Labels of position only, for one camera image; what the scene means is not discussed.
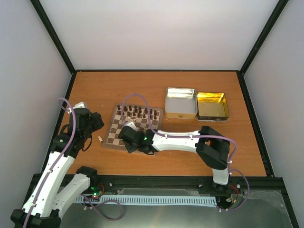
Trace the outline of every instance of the white wall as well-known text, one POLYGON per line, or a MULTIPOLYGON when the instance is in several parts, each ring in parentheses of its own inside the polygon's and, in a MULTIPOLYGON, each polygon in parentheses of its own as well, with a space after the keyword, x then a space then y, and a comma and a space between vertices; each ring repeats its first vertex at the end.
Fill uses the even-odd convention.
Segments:
POLYGON ((29 0, 0 1, 0 226, 41 171, 70 79, 29 0))
POLYGON ((42 0, 76 69, 239 70, 278 0, 42 0))
POLYGON ((276 176, 304 227, 304 1, 289 1, 245 74, 276 176))

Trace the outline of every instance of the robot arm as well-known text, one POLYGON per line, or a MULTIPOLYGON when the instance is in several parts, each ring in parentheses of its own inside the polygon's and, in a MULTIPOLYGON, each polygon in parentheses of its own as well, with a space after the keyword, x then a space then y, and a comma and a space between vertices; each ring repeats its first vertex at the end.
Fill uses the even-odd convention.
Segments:
MULTIPOLYGON (((203 126, 200 131, 188 133, 168 133, 156 130, 163 135, 217 135, 222 136, 212 128, 203 126)), ((197 153, 201 159, 212 169, 213 181, 216 184, 227 185, 229 173, 227 160, 229 155, 229 141, 216 138, 169 138, 160 136, 147 130, 146 133, 137 131, 136 126, 129 122, 118 136, 123 140, 129 153, 135 150, 148 155, 164 150, 180 150, 197 153)))
POLYGON ((77 157, 79 151, 81 149, 84 151, 84 145, 87 139, 90 138, 92 140, 92 132, 101 129, 104 125, 101 115, 99 113, 91 113, 85 103, 78 103, 73 109, 76 115, 76 133, 72 143, 51 171, 51 166, 60 156, 71 137, 73 127, 73 119, 71 116, 70 124, 63 126, 60 134, 53 140, 47 166, 34 192, 23 205, 22 209, 13 211, 11 220, 16 224, 15 227, 23 226, 25 217, 32 206, 34 207, 30 213, 28 227, 59 227, 61 218, 74 200, 89 187, 97 185, 97 171, 92 168, 81 167, 77 170, 77 174, 72 181, 57 193, 67 170, 77 157), (43 183, 44 177, 47 174, 48 178, 43 183), (33 199, 41 185, 41 192, 34 204, 33 199))

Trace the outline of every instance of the metal tin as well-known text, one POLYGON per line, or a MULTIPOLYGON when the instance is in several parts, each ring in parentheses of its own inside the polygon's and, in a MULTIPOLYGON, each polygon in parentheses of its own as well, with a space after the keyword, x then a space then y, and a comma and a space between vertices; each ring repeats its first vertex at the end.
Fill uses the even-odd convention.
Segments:
POLYGON ((226 121, 229 117, 224 93, 198 93, 199 121, 226 121))
POLYGON ((195 89, 166 89, 165 116, 167 118, 194 119, 197 112, 197 95, 195 89))

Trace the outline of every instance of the brown tabletop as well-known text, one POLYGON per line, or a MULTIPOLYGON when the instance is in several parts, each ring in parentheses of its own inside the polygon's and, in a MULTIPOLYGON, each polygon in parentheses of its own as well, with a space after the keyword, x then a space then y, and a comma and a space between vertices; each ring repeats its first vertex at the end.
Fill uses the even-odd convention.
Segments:
MULTIPOLYGON (((226 122, 199 122, 197 119, 168 119, 164 116, 162 130, 190 132, 208 125, 238 143, 232 168, 239 169, 246 176, 266 176, 235 72, 78 72, 69 101, 72 105, 85 101, 91 112, 102 115, 105 125, 93 133, 91 147, 86 152, 79 152, 67 173, 75 173, 84 165, 104 175, 211 176, 211 168, 191 152, 162 151, 155 156, 128 154, 103 148, 98 140, 98 136, 106 139, 115 103, 122 102, 131 93, 139 93, 148 100, 150 106, 164 109, 167 87, 225 93, 230 117, 226 122)), ((132 97, 127 102, 144 105, 139 97, 132 97)), ((65 114, 62 125, 68 123, 68 118, 69 115, 65 114)))

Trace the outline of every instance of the wooden chessboard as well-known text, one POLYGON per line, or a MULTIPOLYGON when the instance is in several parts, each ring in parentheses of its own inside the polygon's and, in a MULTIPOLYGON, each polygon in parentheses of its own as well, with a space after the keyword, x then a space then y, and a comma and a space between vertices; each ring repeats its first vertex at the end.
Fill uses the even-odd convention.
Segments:
MULTIPOLYGON (((124 111, 124 108, 121 107, 122 103, 116 103, 115 109, 113 111, 113 115, 111 118, 110 122, 110 127, 107 131, 107 137, 106 140, 103 143, 103 147, 105 148, 111 148, 111 149, 116 149, 116 150, 121 150, 121 151, 127 151, 123 141, 118 139, 118 135, 122 129, 122 120, 121 120, 121 114, 120 112, 123 112, 123 120, 125 123, 128 121, 128 119, 133 119, 135 126, 138 128, 139 131, 145 131, 149 128, 148 124, 148 115, 145 115, 145 118, 143 117, 144 114, 144 109, 146 106, 142 105, 135 105, 135 104, 124 104, 124 106, 127 107, 127 111, 124 111), (140 117, 138 117, 138 110, 139 107, 142 108, 142 113, 140 114, 140 117)), ((150 107, 152 109, 152 127, 153 129, 160 130, 161 129, 161 124, 162 124, 162 116, 163 116, 163 109, 162 108, 155 108, 155 107, 150 107)))

